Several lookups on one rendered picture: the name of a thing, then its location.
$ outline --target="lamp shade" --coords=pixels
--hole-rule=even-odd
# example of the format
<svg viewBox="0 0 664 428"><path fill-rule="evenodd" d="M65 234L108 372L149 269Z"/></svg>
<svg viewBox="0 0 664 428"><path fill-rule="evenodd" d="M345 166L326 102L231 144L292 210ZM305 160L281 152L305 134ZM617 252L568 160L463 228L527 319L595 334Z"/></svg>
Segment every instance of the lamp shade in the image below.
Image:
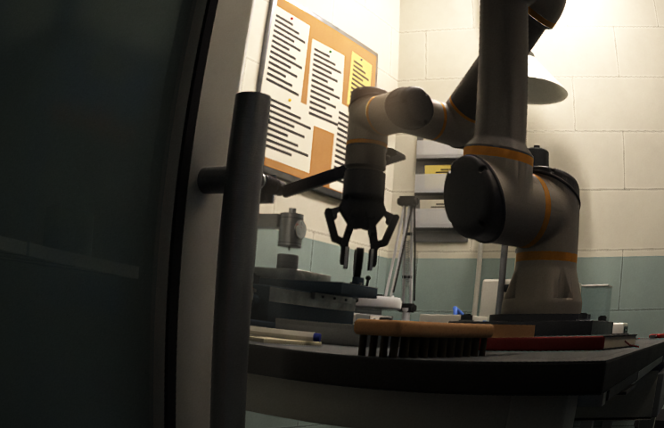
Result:
<svg viewBox="0 0 664 428"><path fill-rule="evenodd" d="M528 60L529 104L559 103L567 98L567 89L530 53Z"/></svg>

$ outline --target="desk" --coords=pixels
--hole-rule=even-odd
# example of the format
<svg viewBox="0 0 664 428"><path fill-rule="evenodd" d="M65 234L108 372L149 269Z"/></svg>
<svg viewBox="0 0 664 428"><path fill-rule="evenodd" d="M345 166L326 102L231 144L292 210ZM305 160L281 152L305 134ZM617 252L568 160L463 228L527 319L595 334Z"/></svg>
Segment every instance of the desk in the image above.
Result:
<svg viewBox="0 0 664 428"><path fill-rule="evenodd" d="M247 409L349 428L567 428L577 406L609 401L664 359L664 339L636 345L410 359L252 343Z"/></svg>

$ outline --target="bulletin board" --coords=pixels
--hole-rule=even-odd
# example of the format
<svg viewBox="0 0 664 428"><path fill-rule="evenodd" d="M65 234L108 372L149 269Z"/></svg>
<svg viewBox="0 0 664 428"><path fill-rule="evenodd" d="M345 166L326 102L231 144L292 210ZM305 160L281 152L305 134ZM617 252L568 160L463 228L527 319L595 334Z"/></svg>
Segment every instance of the bulletin board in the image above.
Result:
<svg viewBox="0 0 664 428"><path fill-rule="evenodd" d="M258 91L272 97L265 170L292 181L344 165L348 104L376 86L377 53L286 0L271 0ZM321 193L340 198L343 184Z"/></svg>

